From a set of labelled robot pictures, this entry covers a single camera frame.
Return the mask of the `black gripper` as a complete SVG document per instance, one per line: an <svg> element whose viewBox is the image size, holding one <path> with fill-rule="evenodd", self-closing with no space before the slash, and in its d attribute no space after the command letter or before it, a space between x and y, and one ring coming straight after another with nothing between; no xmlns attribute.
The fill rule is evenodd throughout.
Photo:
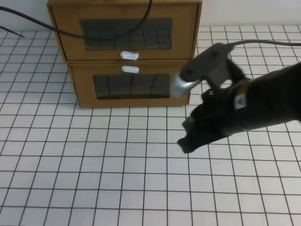
<svg viewBox="0 0 301 226"><path fill-rule="evenodd" d="M233 102L237 88L225 88L221 92L219 96L212 89L207 90L202 95L203 103L182 123L186 135L177 144L184 153L192 153L204 145L238 132L233 122Z"/></svg>

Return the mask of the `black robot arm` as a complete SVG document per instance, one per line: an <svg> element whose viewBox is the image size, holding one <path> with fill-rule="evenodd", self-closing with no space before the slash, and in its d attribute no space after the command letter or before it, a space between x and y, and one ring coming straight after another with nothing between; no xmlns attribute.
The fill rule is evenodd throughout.
<svg viewBox="0 0 301 226"><path fill-rule="evenodd" d="M184 153L233 134L301 119L301 65L273 71L257 79L245 77L230 63L233 84L212 89L202 95L197 106L183 122L186 136L178 140Z"/></svg>

